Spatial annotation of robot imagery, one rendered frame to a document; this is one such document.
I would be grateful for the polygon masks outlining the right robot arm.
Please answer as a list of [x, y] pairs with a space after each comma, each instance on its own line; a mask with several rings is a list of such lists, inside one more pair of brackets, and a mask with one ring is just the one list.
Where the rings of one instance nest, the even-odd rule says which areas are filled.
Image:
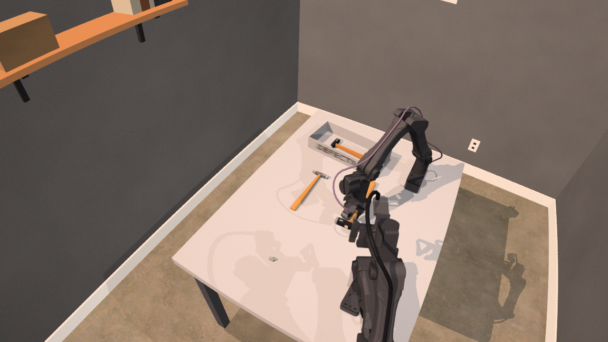
[[[354, 192], [367, 192], [370, 182], [376, 181], [380, 174], [383, 164], [391, 152], [397, 145], [398, 141], [409, 132], [412, 139], [413, 150], [412, 154], [416, 157], [415, 164], [408, 175], [407, 182], [413, 185], [420, 186], [423, 182], [424, 175], [427, 172], [428, 165], [432, 163], [432, 150], [427, 145], [426, 135], [424, 131], [428, 127], [428, 121], [421, 117], [415, 111], [409, 109], [403, 115], [402, 111], [406, 109], [397, 108], [393, 114], [395, 118], [389, 129], [382, 136], [373, 148], [369, 149], [358, 164], [367, 159], [371, 154], [372, 157], [361, 165], [358, 165], [352, 174], [345, 175], [339, 183], [339, 188], [343, 195]], [[375, 179], [374, 179], [375, 178]]]

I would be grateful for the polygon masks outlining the black hammer with wooden handle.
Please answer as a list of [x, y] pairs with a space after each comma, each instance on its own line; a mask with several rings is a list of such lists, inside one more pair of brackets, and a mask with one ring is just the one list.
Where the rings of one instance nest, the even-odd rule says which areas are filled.
[[[369, 188], [368, 188], [368, 192], [367, 192], [367, 195], [366, 195], [367, 198], [368, 198], [369, 194], [373, 191], [375, 185], [376, 185], [375, 181], [370, 182], [370, 185], [369, 185]], [[355, 210], [355, 214], [354, 214], [354, 216], [352, 216], [352, 218], [350, 219], [350, 221], [349, 220], [347, 221], [347, 220], [342, 219], [340, 217], [336, 217], [335, 224], [339, 225], [340, 227], [344, 227], [344, 228], [347, 228], [347, 229], [351, 230], [352, 220], [356, 217], [357, 214], [358, 214], [358, 210]]]

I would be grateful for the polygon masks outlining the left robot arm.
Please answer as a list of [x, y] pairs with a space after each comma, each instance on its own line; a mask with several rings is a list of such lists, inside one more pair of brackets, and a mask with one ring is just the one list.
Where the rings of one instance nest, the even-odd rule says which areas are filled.
[[341, 301], [341, 306], [356, 314], [363, 310], [362, 333], [358, 333], [356, 342], [394, 342], [395, 316], [406, 277], [402, 258], [398, 258], [399, 226], [395, 219], [379, 219], [374, 238], [380, 258], [392, 280], [391, 300], [388, 281], [374, 257], [372, 247], [371, 257], [357, 256], [352, 261], [353, 282]]

